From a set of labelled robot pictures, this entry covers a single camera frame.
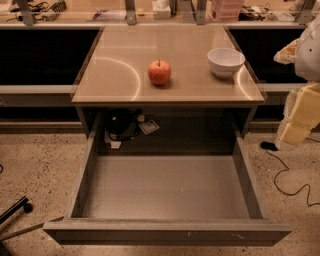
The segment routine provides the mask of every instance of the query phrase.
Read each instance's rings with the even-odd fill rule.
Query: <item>bowl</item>
[[[232,48],[215,48],[207,56],[211,72],[219,78],[232,77],[246,60],[241,52]]]

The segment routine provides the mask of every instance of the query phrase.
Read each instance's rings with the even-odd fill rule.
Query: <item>cabinet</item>
[[[290,226],[266,217],[241,132],[264,98],[243,66],[208,69],[211,48],[233,47],[221,25],[105,27],[73,88],[88,145],[65,217],[44,230],[61,244],[271,246]],[[163,88],[147,77],[165,59]],[[105,116],[140,108],[157,131],[105,143]]]

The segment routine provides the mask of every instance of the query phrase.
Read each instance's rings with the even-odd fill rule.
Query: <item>countertop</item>
[[[73,103],[261,104],[264,98],[242,66],[233,78],[209,70],[207,53],[234,48],[220,24],[116,24],[104,27],[99,42],[74,88]],[[148,77],[149,64],[166,60],[172,76],[164,87]]]

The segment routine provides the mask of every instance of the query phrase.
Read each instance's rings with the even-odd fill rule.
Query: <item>white object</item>
[[[0,16],[9,15],[10,4],[0,4]]]
[[[241,52],[232,48],[213,49],[207,57],[210,70],[220,78],[232,77],[246,60]]]
[[[320,82],[320,15],[301,34],[297,49],[295,72],[307,81]]]
[[[299,91],[290,92],[287,97],[284,119],[280,123],[275,141],[278,149],[293,149],[320,123],[319,42],[320,15],[318,14],[297,40],[295,51],[290,50],[291,54],[295,55],[296,74],[308,80],[308,83]]]
[[[152,1],[153,17],[155,19],[169,19],[171,18],[171,8],[169,4],[164,2]]]

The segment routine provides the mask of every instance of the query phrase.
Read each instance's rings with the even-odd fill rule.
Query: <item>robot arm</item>
[[[274,60],[294,63],[296,74],[308,81],[306,86],[287,96],[284,119],[278,128],[276,147],[290,150],[320,123],[320,15],[299,39],[279,51]]]

